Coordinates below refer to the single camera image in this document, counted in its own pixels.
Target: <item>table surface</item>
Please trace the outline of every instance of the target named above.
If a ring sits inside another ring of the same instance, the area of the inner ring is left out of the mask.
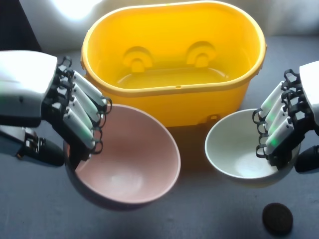
[[[250,83],[241,109],[258,108],[283,80],[286,69],[319,60],[319,37],[268,37],[263,69]],[[80,51],[70,55],[83,73]],[[133,212],[112,212],[82,198],[65,168],[21,162],[0,154],[1,239],[233,239],[273,238],[264,229],[265,205],[283,203],[294,215],[287,238],[313,239],[319,234],[319,174],[294,170],[277,184],[250,189],[221,178],[207,162],[203,137],[185,140],[194,127],[170,128],[181,151],[182,169],[163,198]],[[62,146],[61,137],[43,122],[37,133]],[[318,144],[310,132],[302,150]]]

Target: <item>robotic hand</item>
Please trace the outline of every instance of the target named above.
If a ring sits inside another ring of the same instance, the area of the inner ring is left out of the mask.
[[[101,128],[112,101],[70,69],[71,64],[64,57],[57,65],[56,57],[40,52],[0,52],[0,151],[62,166],[63,150],[27,128],[42,120],[77,149],[74,167],[102,151]]]
[[[318,69],[319,61],[301,66],[299,74],[291,69],[285,71],[285,81],[253,113],[260,134],[256,155],[278,169],[291,160],[291,150],[304,140],[306,132],[314,130],[319,135]],[[318,146],[300,154],[295,163],[300,173],[316,168]]]

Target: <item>pink bowl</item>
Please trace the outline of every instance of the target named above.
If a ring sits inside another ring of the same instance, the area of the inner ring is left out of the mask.
[[[68,175],[90,201],[113,209],[128,209],[167,193],[180,171],[178,147],[168,130],[138,109],[113,105],[103,131],[103,150],[81,161]]]

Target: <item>yellow container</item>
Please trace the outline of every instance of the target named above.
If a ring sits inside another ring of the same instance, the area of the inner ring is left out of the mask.
[[[114,103],[169,127],[236,111],[265,53],[250,15],[223,2],[193,1],[110,12],[87,32],[81,64]]]

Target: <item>black disc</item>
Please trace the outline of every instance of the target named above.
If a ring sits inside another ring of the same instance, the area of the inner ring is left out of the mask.
[[[263,223],[275,235],[286,235],[293,228],[293,214],[285,205],[271,203],[263,210]]]

